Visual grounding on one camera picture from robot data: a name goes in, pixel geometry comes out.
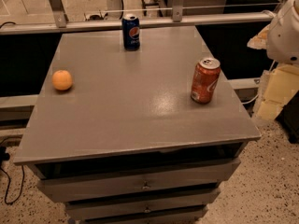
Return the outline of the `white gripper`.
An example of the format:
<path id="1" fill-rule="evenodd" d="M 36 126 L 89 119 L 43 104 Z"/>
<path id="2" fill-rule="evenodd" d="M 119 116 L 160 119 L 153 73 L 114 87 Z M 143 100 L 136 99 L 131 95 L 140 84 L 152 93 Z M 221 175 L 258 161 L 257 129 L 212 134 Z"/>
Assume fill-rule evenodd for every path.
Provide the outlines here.
<path id="1" fill-rule="evenodd" d="M 266 25 L 257 35 L 249 40 L 247 46 L 251 49 L 266 49 L 269 25 Z M 299 91 L 299 66 L 280 64 L 269 76 L 268 83 L 262 95 L 262 102 L 257 110 L 257 116 L 262 119 L 274 120 L 292 97 Z"/>

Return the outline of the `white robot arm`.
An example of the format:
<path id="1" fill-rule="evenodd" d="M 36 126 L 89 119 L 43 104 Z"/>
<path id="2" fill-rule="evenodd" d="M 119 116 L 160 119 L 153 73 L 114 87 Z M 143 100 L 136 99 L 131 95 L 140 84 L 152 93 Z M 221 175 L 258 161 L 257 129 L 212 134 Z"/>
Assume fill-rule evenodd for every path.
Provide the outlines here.
<path id="1" fill-rule="evenodd" d="M 258 117 L 275 119 L 299 91 L 299 0 L 288 0 L 247 46 L 265 49 L 267 57 L 278 63 L 266 72 L 268 81 L 257 109 Z"/>

